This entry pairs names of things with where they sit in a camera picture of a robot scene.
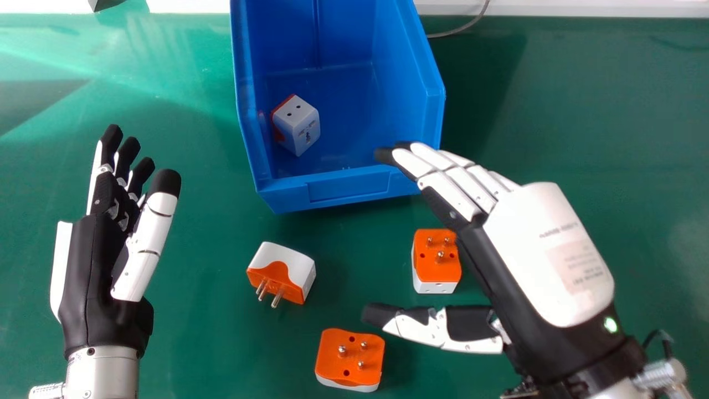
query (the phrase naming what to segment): robot's right hand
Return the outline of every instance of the robot's right hand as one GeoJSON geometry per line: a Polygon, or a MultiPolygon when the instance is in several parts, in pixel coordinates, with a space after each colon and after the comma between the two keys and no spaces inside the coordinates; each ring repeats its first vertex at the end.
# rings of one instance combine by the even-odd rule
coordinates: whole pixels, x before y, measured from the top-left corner
{"type": "Polygon", "coordinates": [[[615,312],[613,277],[556,184],[522,186],[424,143],[379,148],[375,157],[415,181],[456,233],[459,257],[491,306],[453,318],[450,308],[371,304],[363,321],[442,349],[504,351],[518,373],[550,389],[597,372],[603,381],[584,383],[601,389],[642,368],[644,352],[615,312]]]}
{"type": "Polygon", "coordinates": [[[145,353],[153,308],[143,297],[160,259],[179,197],[181,178],[155,170],[150,158],[134,169],[140,144],[111,125],[96,146],[86,216],[59,222],[50,306],[64,330],[64,356],[88,346],[145,353]]]}

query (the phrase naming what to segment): robotic hand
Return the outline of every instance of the robotic hand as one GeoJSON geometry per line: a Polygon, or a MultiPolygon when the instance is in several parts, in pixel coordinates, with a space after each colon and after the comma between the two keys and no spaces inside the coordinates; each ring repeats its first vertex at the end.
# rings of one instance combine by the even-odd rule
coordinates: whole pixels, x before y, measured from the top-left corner
{"type": "Polygon", "coordinates": [[[59,222],[50,306],[64,330],[64,383],[36,386],[30,399],[135,399],[138,359],[152,334],[143,293],[167,238],[181,178],[155,170],[140,144],[111,125],[96,146],[86,216],[59,222]]]}
{"type": "Polygon", "coordinates": [[[443,310],[367,305],[362,321],[441,349],[504,353],[523,382],[501,398],[690,398],[671,356],[646,365],[620,326],[614,282],[559,187],[520,186],[423,143],[379,148],[380,162],[416,181],[457,234],[459,257],[491,306],[443,310]]]}

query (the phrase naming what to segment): gray cable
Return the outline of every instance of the gray cable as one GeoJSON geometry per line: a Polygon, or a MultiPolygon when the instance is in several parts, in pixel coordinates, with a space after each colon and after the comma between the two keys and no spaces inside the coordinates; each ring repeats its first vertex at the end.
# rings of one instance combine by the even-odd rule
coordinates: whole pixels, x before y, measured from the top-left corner
{"type": "Polygon", "coordinates": [[[480,19],[485,15],[485,11],[487,11],[487,7],[490,5],[490,0],[485,0],[485,4],[483,4],[483,8],[480,10],[480,13],[475,16],[475,18],[472,19],[472,21],[466,23],[463,26],[460,26],[455,29],[451,29],[450,31],[445,31],[441,33],[431,33],[430,35],[426,35],[427,38],[429,39],[437,39],[437,38],[444,38],[446,36],[451,36],[455,35],[456,33],[461,33],[462,31],[465,31],[466,29],[470,28],[471,26],[475,25],[480,21],[480,19]]]}

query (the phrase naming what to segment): adapter inside blue bin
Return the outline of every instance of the adapter inside blue bin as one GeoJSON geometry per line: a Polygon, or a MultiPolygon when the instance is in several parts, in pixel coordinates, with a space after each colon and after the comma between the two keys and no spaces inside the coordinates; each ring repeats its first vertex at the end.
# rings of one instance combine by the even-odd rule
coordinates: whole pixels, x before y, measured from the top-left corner
{"type": "Polygon", "coordinates": [[[440,144],[445,89],[412,0],[232,0],[237,108],[256,190],[274,212],[417,192],[373,152],[440,144]],[[291,94],[320,114],[300,157],[274,142],[291,94]]]}

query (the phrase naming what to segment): green tabletop surface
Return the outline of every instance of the green tabletop surface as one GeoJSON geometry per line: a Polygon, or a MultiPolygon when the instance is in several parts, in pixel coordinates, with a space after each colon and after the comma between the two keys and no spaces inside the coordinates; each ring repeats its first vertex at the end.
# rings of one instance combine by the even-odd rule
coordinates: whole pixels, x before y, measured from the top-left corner
{"type": "MultiPolygon", "coordinates": [[[[429,31],[465,18],[426,18],[429,31]]],[[[487,17],[434,40],[447,88],[442,147],[509,178],[557,182],[615,277],[624,328],[664,328],[709,395],[709,21],[487,17]]],[[[485,304],[467,272],[417,295],[420,197],[272,214],[255,193],[235,112],[229,18],[155,15],[127,1],[83,16],[0,16],[0,397],[62,381],[49,309],[57,221],[82,216],[96,139],[119,124],[183,177],[147,290],[155,333],[141,398],[360,398],[313,374],[328,327],[373,301],[485,304]],[[258,302],[262,241],[316,260],[304,306],[258,302]]],[[[386,340],[377,398],[496,398],[503,356],[386,340]]],[[[658,348],[650,351],[659,357],[658,348]]]]}

